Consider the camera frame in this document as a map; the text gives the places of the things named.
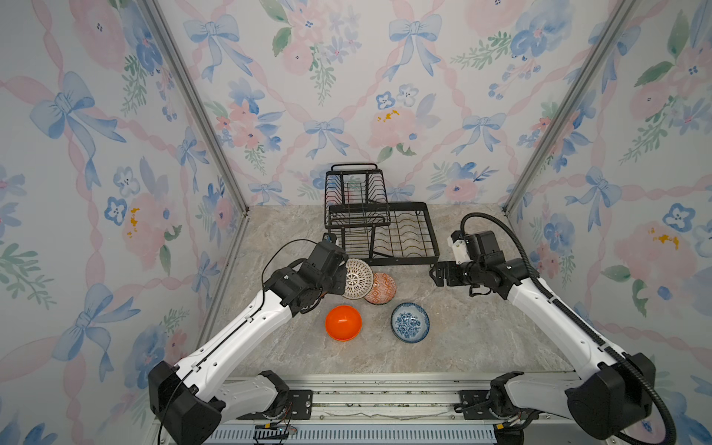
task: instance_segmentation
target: mounting plate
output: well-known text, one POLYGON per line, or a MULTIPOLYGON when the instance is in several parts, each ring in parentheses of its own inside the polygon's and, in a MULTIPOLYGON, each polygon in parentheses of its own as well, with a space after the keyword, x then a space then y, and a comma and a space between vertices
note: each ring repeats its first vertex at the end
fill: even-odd
MULTIPOLYGON (((286 419, 309 420, 311 419, 312 399, 314 391, 311 389, 290 389, 287 393, 287 405, 292 404, 292 414, 287 413, 286 419)), ((238 420, 270 420, 262 413, 245 414, 238 420)))
MULTIPOLYGON (((487 400, 487 389, 463 389, 459 392, 460 403, 466 406, 482 403, 487 400)), ((465 420, 481 420, 481 419, 497 419, 494 414, 492 414, 489 408, 484 409, 467 409, 462 412, 465 416, 465 420)))

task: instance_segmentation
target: dish rack handle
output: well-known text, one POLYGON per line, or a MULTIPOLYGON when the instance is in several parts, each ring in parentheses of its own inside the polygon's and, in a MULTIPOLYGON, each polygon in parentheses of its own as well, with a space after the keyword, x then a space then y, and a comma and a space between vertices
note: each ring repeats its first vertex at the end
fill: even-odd
POLYGON ((333 172, 340 172, 341 170, 334 170, 334 167, 354 167, 357 165, 372 165, 373 169, 378 170, 378 164, 374 162, 343 162, 341 164, 334 164, 331 166, 333 172))

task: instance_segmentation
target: orange patterned bowl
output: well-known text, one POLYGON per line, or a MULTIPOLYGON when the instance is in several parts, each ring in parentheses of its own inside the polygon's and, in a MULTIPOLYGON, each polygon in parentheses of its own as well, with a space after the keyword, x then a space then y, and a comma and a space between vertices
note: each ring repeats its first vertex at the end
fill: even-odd
POLYGON ((387 273, 373 274, 373 288, 364 298, 375 305, 384 305, 396 296, 396 282, 387 273))

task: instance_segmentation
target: orange bowl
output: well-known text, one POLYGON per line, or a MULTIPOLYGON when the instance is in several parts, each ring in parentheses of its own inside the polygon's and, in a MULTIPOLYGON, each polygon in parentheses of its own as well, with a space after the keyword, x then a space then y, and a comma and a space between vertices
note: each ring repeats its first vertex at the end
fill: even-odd
POLYGON ((351 306, 337 306, 326 316, 324 326, 329 337, 347 342, 361 332, 361 314, 351 306))

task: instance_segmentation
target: blue bow print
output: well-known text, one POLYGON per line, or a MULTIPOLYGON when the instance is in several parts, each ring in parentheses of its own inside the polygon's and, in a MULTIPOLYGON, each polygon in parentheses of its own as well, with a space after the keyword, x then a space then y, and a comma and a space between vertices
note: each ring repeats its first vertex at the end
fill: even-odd
POLYGON ((482 138, 485 141, 485 146, 487 146, 489 151, 493 151, 492 145, 498 144, 500 140, 491 135, 489 129, 491 128, 492 130, 499 130, 500 128, 502 128, 502 125, 504 124, 504 120, 506 118, 507 115, 503 112, 498 112, 492 117, 465 117, 465 119, 462 121, 462 128, 465 130, 470 130, 474 128, 475 130, 472 132, 472 136, 470 136, 470 140, 466 144, 458 145, 457 147, 455 147, 454 150, 452 150, 452 152, 456 155, 459 155, 465 147, 477 142, 477 140, 480 138, 480 132, 482 132, 482 138))
POLYGON ((529 207, 532 202, 532 194, 526 192, 517 206, 517 223, 524 219, 524 207, 529 207))
POLYGON ((283 198, 277 194, 282 192, 282 184, 279 181, 272 181, 269 184, 257 184, 253 182, 248 184, 247 187, 250 189, 250 192, 262 192, 262 202, 257 204, 259 206, 263 206, 265 203, 269 202, 270 197, 273 197, 283 206, 287 205, 289 202, 289 199, 283 198))
POLYGON ((344 132, 344 120, 341 117, 334 117, 329 122, 317 122, 315 120, 310 120, 309 122, 304 122, 304 131, 308 135, 313 135, 319 133, 319 145, 307 153, 307 157, 314 159, 316 152, 326 147, 326 138, 328 137, 334 147, 336 147, 339 152, 346 156, 346 151, 344 149, 349 147, 345 142, 339 141, 339 139, 334 136, 334 133, 341 135, 344 132))
POLYGON ((415 193, 415 186, 409 184, 405 187, 387 187, 386 193, 393 199, 393 201, 409 201, 407 197, 413 196, 415 193))
POLYGON ((74 326, 64 331, 59 337, 59 341, 54 347, 54 351, 52 351, 52 357, 61 362, 72 360, 79 354, 84 343, 84 334, 86 334, 89 340, 92 340, 104 350, 104 355, 101 357, 101 363, 99 364, 99 380, 103 382, 106 373, 114 370, 107 353, 111 343, 111 335, 106 329, 90 327, 90 324, 126 320, 141 311, 140 309, 131 309, 133 304, 133 297, 131 297, 126 303, 112 312, 99 315, 113 299, 114 295, 103 284, 95 284, 90 287, 84 299, 84 311, 79 314, 74 326))
POLYGON ((176 149, 176 158, 178 158, 178 162, 181 165, 185 165, 185 162, 188 161, 190 168, 193 170, 193 193, 198 191, 198 166, 195 164, 195 160, 197 159, 203 164, 210 163, 205 159, 206 150, 199 152, 194 148, 196 145, 198 145, 198 140, 195 137, 195 133, 193 133, 193 129, 186 127, 185 139, 176 149))
POLYGON ((233 16, 224 14, 220 16, 217 21, 209 21, 208 23, 202 23, 200 20, 188 20, 183 23, 183 28, 185 28, 185 32, 188 33, 188 37, 195 43, 200 43, 206 38, 208 39, 208 47, 210 48, 210 55, 213 58, 213 64, 203 70, 201 74, 203 79, 207 79, 210 82, 213 81, 215 67, 222 63, 222 52, 220 48, 227 53, 228 57, 231 58, 235 65, 242 71, 248 75, 252 75, 250 68, 247 68, 247 64, 251 63, 252 59, 238 53, 230 48, 227 43, 222 41, 223 38, 233 42, 240 41, 237 22, 233 16))
POLYGON ((599 214, 599 203, 601 198, 603 198, 603 204, 606 207, 611 207, 613 204, 617 203, 621 196, 623 196, 623 191, 617 185, 609 184, 603 178, 603 173, 598 167, 591 167, 586 174, 586 182, 591 184, 591 190, 580 198, 577 197, 565 197, 566 205, 573 204, 575 202, 580 202, 581 204, 588 204, 593 200, 591 205, 591 212, 588 214, 588 231, 591 231, 593 224, 596 223, 597 226, 601 226, 601 216, 599 214))
POLYGON ((201 286, 205 288, 205 303, 208 308, 210 307, 210 303, 212 301, 212 297, 210 296, 210 281, 208 281, 208 277, 220 273, 217 262, 212 266, 209 266, 210 257, 207 252, 203 252, 200 255, 200 267, 198 267, 198 273, 195 274, 195 278, 193 278, 193 284, 191 286, 193 292, 198 292, 201 286))
POLYGON ((84 146, 87 155, 89 155, 89 160, 84 168, 84 180, 89 190, 91 190, 92 184, 97 184, 101 187, 99 176, 96 174, 96 168, 94 168, 94 161, 92 160, 96 153, 96 146, 94 145, 94 138, 86 127, 77 122, 71 115, 73 114, 86 125, 111 140, 126 142, 126 139, 114 132, 116 119, 96 119, 79 111, 93 106, 94 97, 89 92, 84 80, 77 73, 70 71, 64 75, 62 91, 57 94, 54 101, 42 100, 30 112, 32 122, 37 125, 37 128, 42 133, 52 139, 58 139, 64 133, 64 122, 65 120, 67 121, 69 128, 84 146))
POLYGON ((410 62, 410 59, 413 57, 413 40, 415 40, 415 46, 418 48, 420 63, 423 64, 423 68, 425 68, 425 71, 427 71, 429 75, 433 75, 432 65, 433 63, 438 63, 440 58, 428 51, 420 38, 435 42, 440 34, 442 24, 443 20, 438 14, 433 14, 423 21, 414 21, 413 23, 404 19, 393 20, 388 25, 388 35, 390 36, 391 42, 399 42, 404 38, 407 40, 403 47, 403 56, 401 57, 400 63, 388 68, 386 72, 383 73, 383 77, 388 77, 388 81, 390 82, 393 80, 393 76, 396 75, 398 68, 410 62))

